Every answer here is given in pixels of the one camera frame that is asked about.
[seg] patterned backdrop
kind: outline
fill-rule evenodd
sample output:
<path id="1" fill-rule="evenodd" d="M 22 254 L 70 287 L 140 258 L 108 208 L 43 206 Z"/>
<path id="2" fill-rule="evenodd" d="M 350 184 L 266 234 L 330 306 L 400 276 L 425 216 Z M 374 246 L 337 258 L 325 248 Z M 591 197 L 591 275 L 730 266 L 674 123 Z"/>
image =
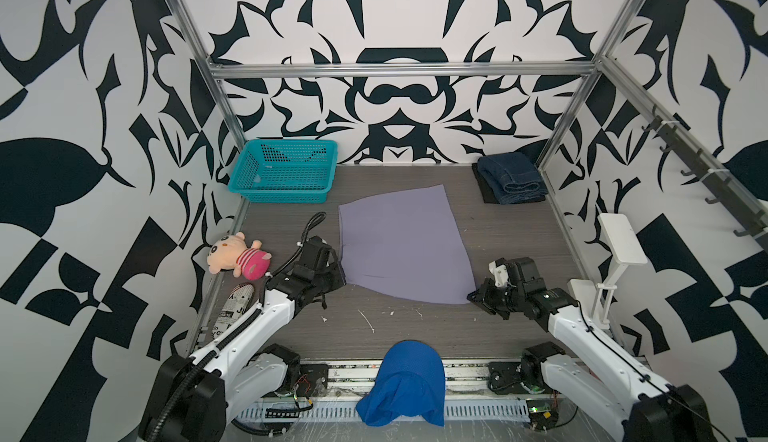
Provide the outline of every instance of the patterned backdrop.
<path id="1" fill-rule="evenodd" d="M 194 327 L 236 151 L 163 0 L 0 1 L 2 438 L 120 440 Z"/>
<path id="2" fill-rule="evenodd" d="M 623 0 L 186 0 L 214 62 L 589 60 Z M 340 162 L 535 158 L 577 76 L 230 80 L 248 139 L 327 138 Z"/>
<path id="3" fill-rule="evenodd" d="M 768 200 L 767 0 L 648 0 L 619 63 L 752 193 Z M 731 437 L 768 437 L 768 254 L 602 78 L 547 174 L 592 278 L 610 250 L 597 214 L 629 217 L 650 263 L 611 311 L 629 350 L 690 384 Z"/>

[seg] lavender fabric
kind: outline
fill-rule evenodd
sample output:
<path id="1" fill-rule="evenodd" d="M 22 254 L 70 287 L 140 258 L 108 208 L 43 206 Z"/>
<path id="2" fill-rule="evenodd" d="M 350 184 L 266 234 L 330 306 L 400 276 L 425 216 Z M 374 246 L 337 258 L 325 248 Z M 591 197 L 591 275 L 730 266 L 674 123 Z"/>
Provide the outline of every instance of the lavender fabric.
<path id="1" fill-rule="evenodd" d="M 466 304 L 472 267 L 443 186 L 339 206 L 346 281 L 415 301 Z"/>

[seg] teal plastic basket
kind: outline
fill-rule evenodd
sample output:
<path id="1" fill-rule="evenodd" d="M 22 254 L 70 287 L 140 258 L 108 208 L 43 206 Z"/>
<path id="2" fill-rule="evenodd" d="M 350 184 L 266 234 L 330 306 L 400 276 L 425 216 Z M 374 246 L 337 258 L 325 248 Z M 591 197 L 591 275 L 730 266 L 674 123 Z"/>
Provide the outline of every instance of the teal plastic basket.
<path id="1" fill-rule="evenodd" d="M 336 152 L 333 140 L 251 140 L 230 191 L 251 202 L 320 204 L 333 184 Z"/>

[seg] stuffed animal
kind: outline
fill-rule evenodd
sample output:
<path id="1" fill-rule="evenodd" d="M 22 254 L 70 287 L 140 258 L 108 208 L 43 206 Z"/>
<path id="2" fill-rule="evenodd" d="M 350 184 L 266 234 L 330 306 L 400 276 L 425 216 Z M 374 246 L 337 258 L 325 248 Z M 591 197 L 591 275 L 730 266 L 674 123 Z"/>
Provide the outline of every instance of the stuffed animal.
<path id="1" fill-rule="evenodd" d="M 238 232 L 234 236 L 225 236 L 210 248 L 208 269 L 211 274 L 218 274 L 222 269 L 234 269 L 234 276 L 245 275 L 248 280 L 262 278 L 270 267 L 272 254 L 259 250 L 261 241 L 254 240 L 250 248 L 245 244 L 245 234 Z"/>

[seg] robotic arm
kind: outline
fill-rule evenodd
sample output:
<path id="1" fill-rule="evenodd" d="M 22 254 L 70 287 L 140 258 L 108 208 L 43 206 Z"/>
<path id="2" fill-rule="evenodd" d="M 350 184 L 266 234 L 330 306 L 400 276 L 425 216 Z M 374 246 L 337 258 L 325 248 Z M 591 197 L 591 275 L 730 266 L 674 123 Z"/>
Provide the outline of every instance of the robotic arm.
<path id="1" fill-rule="evenodd" d="M 252 358 L 302 308 L 313 302 L 325 308 L 325 295 L 346 283 L 336 251 L 320 237 L 307 240 L 324 218 L 324 212 L 312 217 L 296 253 L 240 320 L 188 358 L 173 355 L 163 362 L 139 424 L 141 439 L 216 442 L 255 399 L 291 392 L 299 377 L 298 354 L 274 344 Z"/>
<path id="2" fill-rule="evenodd" d="M 571 399 L 615 440 L 625 442 L 715 442 L 704 400 L 687 385 L 676 388 L 629 357 L 622 347 L 586 318 L 561 288 L 547 289 L 530 258 L 499 259 L 487 278 L 467 299 L 490 314 L 509 319 L 522 312 L 571 349 L 597 378 L 552 342 L 528 349 L 519 370 L 489 388 L 497 393 L 522 382 L 550 387 Z"/>

